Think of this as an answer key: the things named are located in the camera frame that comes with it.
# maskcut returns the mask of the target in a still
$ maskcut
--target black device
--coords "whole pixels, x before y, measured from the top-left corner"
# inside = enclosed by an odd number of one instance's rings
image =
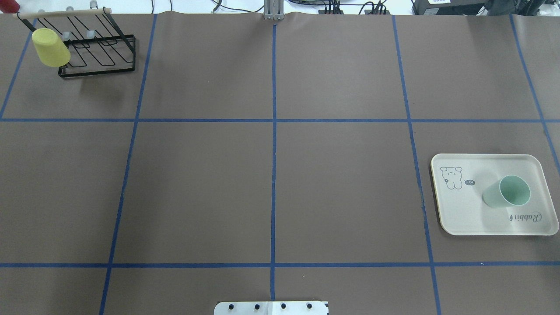
[[[415,0],[417,15],[476,15],[486,0]]]

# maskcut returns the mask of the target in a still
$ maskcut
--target cartoon bear drawing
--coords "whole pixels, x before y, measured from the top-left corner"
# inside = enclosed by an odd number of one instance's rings
[[[461,189],[463,187],[463,182],[461,178],[463,175],[461,174],[462,168],[440,168],[441,175],[444,177],[445,183],[449,189]]]

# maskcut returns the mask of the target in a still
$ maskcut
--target cup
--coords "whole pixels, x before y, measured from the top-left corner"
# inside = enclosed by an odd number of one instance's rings
[[[61,67],[70,61],[70,50],[51,29],[36,29],[31,36],[39,59],[46,66]]]
[[[529,202],[529,185],[518,176],[508,175],[493,183],[482,194],[484,202],[493,208],[518,207]]]

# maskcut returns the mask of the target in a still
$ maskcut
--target white plate with holes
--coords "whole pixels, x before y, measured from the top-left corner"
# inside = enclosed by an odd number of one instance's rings
[[[214,315],[329,315],[329,303],[321,301],[220,302]]]
[[[540,162],[527,154],[438,154],[431,163],[437,209],[452,235],[553,235],[558,217]],[[482,193],[508,175],[524,179],[531,199],[520,207],[492,208]]]

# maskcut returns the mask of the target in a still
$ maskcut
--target black wire rack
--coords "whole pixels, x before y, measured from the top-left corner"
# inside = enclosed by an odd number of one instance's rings
[[[123,34],[111,16],[111,9],[99,10],[97,5],[90,9],[97,9],[96,14],[89,10],[74,11],[71,7],[62,12],[36,14],[36,22],[56,31],[70,50],[70,61],[58,68],[58,75],[68,78],[134,71],[136,37]],[[20,13],[16,16],[31,32],[36,30],[36,22],[30,23]]]

